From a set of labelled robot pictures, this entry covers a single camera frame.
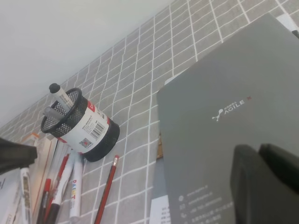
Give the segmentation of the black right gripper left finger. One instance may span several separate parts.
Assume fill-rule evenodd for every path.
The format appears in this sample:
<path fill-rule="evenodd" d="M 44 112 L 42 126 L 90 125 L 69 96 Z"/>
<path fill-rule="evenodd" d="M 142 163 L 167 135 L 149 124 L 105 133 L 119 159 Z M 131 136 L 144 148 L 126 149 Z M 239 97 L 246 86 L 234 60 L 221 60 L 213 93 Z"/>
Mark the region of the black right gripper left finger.
<path fill-rule="evenodd" d="M 297 224 L 299 197 L 258 196 L 258 151 L 237 145 L 233 156 L 233 201 L 237 224 Z"/>

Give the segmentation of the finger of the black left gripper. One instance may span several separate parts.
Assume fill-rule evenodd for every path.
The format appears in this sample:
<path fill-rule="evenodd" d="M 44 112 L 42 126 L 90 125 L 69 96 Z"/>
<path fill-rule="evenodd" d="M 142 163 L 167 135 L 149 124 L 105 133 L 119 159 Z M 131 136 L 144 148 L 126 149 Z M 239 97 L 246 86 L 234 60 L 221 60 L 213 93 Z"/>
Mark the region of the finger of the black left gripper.
<path fill-rule="evenodd" d="M 0 139 L 0 174 L 35 162 L 37 148 Z"/>

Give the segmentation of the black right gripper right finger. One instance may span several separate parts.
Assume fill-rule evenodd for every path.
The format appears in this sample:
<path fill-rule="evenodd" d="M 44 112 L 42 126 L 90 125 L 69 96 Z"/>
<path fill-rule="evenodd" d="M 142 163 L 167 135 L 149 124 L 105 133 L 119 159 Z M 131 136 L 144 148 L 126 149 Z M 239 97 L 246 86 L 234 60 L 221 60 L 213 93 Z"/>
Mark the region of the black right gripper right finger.
<path fill-rule="evenodd" d="M 298 197 L 299 157 L 272 144 L 258 152 L 258 196 Z"/>

